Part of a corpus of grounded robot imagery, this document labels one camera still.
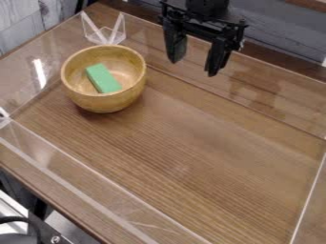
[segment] robotic arm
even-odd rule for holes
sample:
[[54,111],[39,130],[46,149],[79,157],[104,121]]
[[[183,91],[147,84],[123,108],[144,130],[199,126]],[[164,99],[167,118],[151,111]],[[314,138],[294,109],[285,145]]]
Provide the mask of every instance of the robotic arm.
[[221,19],[227,11],[230,0],[186,0],[186,10],[160,1],[160,21],[164,30],[169,58],[177,63],[187,51],[187,34],[211,42],[205,70],[215,76],[226,67],[231,52],[243,46],[245,20],[237,23]]

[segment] green sponge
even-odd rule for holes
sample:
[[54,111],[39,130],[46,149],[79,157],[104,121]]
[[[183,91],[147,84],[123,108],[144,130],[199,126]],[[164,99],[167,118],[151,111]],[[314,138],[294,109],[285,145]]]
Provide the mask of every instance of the green sponge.
[[90,66],[87,75],[99,93],[116,92],[123,88],[103,64]]

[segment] wooden table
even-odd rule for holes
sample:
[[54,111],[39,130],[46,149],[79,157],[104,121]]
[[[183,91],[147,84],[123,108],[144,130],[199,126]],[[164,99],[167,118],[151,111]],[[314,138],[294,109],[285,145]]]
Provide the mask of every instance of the wooden table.
[[[102,25],[119,14],[87,12]],[[207,78],[206,42],[173,65],[162,28],[124,18],[148,84],[122,112],[84,112],[63,94],[60,66],[91,46],[79,16],[0,62],[1,167],[103,243],[290,243],[323,170],[325,84],[239,53]],[[319,199],[291,243],[325,243]]]

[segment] wooden bowl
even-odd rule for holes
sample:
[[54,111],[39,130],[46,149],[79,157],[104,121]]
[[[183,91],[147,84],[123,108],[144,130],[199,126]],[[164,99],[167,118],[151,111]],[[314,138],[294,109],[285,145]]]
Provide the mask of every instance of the wooden bowl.
[[[122,90],[98,93],[86,68],[102,63],[122,84]],[[146,86],[147,64],[143,56],[124,46],[96,46],[74,54],[62,67],[66,92],[74,103],[91,112],[123,110],[140,96]]]

